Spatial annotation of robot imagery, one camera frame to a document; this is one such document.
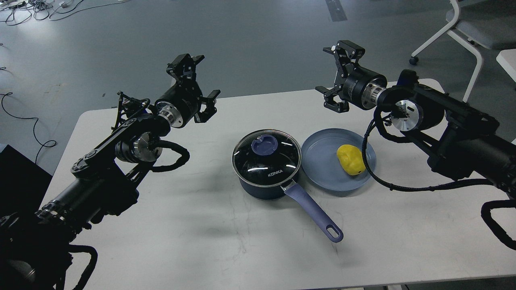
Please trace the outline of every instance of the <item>black box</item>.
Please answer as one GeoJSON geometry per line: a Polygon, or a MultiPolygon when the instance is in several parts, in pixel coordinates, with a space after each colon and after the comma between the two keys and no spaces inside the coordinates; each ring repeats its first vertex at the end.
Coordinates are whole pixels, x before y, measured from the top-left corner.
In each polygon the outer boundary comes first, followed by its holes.
{"type": "Polygon", "coordinates": [[[52,175],[13,147],[0,144],[0,217],[39,209],[52,175]]]}

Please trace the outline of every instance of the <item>blue pot handle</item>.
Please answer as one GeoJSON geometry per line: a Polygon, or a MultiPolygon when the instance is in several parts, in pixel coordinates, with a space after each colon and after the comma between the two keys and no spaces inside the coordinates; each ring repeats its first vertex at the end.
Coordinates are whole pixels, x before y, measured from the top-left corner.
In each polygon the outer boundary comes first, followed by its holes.
{"type": "Polygon", "coordinates": [[[282,187],[285,194],[293,198],[310,215],[319,228],[326,234],[328,239],[334,243],[342,241],[344,234],[341,229],[331,220],[322,208],[308,195],[301,185],[292,181],[286,187],[282,187]],[[334,237],[328,229],[331,228],[338,235],[334,237]]]}

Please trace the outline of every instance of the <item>chair leg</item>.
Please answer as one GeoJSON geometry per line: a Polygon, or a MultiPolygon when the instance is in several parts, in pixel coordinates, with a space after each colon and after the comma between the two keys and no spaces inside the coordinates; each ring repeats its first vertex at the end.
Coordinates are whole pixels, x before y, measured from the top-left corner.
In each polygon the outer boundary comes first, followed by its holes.
{"type": "Polygon", "coordinates": [[[423,51],[427,46],[431,45],[432,42],[434,42],[437,38],[439,38],[441,35],[443,35],[448,30],[450,30],[455,24],[457,24],[457,21],[459,20],[459,15],[460,15],[459,4],[457,3],[457,0],[450,1],[450,3],[453,6],[453,9],[455,11],[453,19],[450,22],[448,22],[448,24],[444,25],[444,27],[441,28],[441,30],[439,30],[436,34],[434,34],[432,37],[430,37],[430,39],[428,39],[427,41],[425,41],[425,43],[423,43],[420,47],[418,47],[417,50],[414,50],[414,52],[410,55],[411,57],[416,57],[416,55],[418,55],[421,51],[423,51]]]}
{"type": "Polygon", "coordinates": [[[464,98],[462,99],[463,102],[467,103],[467,100],[470,97],[471,90],[473,89],[473,86],[475,85],[475,82],[478,79],[478,75],[480,74],[480,70],[482,69],[483,65],[483,58],[480,51],[473,45],[471,45],[469,42],[464,40],[462,37],[457,35],[453,30],[450,30],[447,32],[451,38],[455,39],[458,43],[460,43],[464,48],[466,48],[469,52],[471,52],[476,58],[477,58],[477,65],[475,66],[475,70],[473,71],[473,75],[471,76],[470,83],[467,85],[466,93],[464,94],[464,98]]]}

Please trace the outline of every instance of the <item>handle hole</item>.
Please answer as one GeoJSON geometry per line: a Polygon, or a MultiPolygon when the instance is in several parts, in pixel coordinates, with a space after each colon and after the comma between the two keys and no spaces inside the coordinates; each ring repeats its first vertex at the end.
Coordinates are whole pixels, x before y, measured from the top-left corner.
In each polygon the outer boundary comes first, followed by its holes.
{"type": "Polygon", "coordinates": [[[335,230],[335,228],[333,228],[332,225],[327,226],[326,230],[328,231],[328,233],[330,233],[332,237],[338,238],[337,230],[335,230]]]}

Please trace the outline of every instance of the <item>table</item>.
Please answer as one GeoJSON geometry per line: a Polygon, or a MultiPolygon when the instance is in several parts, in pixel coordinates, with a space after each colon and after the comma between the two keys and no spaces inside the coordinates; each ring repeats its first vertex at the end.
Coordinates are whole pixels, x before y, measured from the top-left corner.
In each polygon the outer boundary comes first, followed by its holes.
{"type": "MultiPolygon", "coordinates": [[[[440,88],[434,80],[422,83],[440,88]]],[[[338,244],[289,197],[260,201],[241,188],[231,154],[249,132],[276,128],[300,144],[330,127],[362,135],[372,110],[352,106],[337,114],[323,107],[315,90],[219,99],[217,108],[208,123],[191,122],[165,137],[190,151],[185,166],[147,175],[137,204],[118,217],[106,216],[74,241],[99,252],[87,289],[307,289],[516,275],[516,252],[480,217],[484,202],[507,198],[494,187],[405,193],[370,180],[351,193],[334,194],[302,173],[299,183],[343,230],[338,244]]],[[[44,202],[74,180],[71,165],[110,134],[115,117],[116,110],[107,109],[79,118],[44,202]]],[[[429,134],[444,128],[442,123],[429,134]]],[[[387,181],[449,181],[430,171],[413,144],[391,143],[376,131],[369,143],[378,156],[376,173],[387,181]]],[[[157,165],[176,158],[165,151],[157,165]]],[[[119,164],[124,170],[133,166],[119,164]]],[[[516,211],[493,217],[514,230],[516,211]]],[[[67,288],[89,259],[74,256],[67,288]]]]}
{"type": "Polygon", "coordinates": [[[516,49],[500,51],[496,61],[516,82],[516,49]]]}

